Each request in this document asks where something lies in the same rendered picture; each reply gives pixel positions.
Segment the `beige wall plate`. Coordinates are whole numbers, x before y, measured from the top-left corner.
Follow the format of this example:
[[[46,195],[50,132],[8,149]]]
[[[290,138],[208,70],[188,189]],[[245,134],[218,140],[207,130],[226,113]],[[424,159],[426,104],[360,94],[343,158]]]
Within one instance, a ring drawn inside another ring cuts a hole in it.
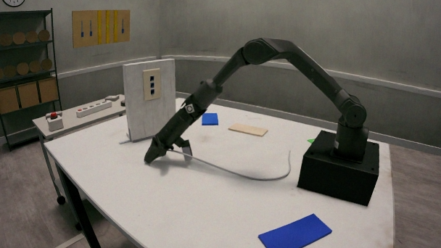
[[[154,79],[150,80],[150,77]],[[154,87],[152,87],[150,83]],[[143,87],[144,87],[144,101],[161,98],[160,68],[152,69],[152,70],[143,70]]]

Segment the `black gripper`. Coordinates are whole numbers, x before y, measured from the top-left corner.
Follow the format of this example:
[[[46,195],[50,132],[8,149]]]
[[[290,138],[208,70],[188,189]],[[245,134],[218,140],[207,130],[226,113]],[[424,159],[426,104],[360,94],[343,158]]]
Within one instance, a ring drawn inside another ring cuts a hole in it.
[[[158,157],[165,156],[169,149],[174,150],[173,144],[178,138],[180,136],[174,134],[166,123],[159,133],[152,137],[152,145],[149,146],[144,160],[150,163]]]

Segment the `beige flat rectangle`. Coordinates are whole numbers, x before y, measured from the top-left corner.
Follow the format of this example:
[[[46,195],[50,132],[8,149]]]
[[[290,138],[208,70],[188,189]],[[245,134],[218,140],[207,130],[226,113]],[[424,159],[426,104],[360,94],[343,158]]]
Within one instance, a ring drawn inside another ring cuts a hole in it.
[[[259,136],[259,137],[263,137],[268,132],[268,129],[258,128],[258,127],[243,125],[238,123],[233,124],[231,127],[228,128],[228,130],[236,131],[239,133],[246,133],[249,135]]]

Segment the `blue rectangular block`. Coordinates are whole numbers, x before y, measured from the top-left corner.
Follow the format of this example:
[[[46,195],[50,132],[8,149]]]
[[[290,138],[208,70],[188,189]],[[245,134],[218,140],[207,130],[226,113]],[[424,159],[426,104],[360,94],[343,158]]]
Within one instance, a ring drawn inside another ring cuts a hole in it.
[[[204,113],[202,115],[202,125],[218,125],[218,114]]]

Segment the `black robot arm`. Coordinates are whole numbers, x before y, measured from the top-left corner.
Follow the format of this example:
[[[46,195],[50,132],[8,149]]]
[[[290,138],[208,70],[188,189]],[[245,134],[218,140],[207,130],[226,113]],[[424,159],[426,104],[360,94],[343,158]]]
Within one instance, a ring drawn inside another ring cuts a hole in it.
[[[230,58],[214,78],[200,82],[201,86],[181,105],[167,122],[169,129],[181,136],[190,125],[207,111],[222,94],[223,84],[247,65],[261,65],[272,59],[286,59],[318,87],[342,113],[330,157],[361,164],[366,151],[369,128],[366,109],[360,100],[341,87],[321,66],[293,42],[275,38],[256,38]],[[356,129],[357,128],[357,129]]]

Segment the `blue flat rectangular slab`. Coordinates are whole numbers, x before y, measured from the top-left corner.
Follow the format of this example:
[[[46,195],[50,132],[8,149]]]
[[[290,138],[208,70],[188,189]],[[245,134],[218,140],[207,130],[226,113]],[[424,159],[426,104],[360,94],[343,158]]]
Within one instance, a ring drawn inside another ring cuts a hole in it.
[[[331,234],[314,213],[285,226],[258,235],[265,248],[303,248]]]

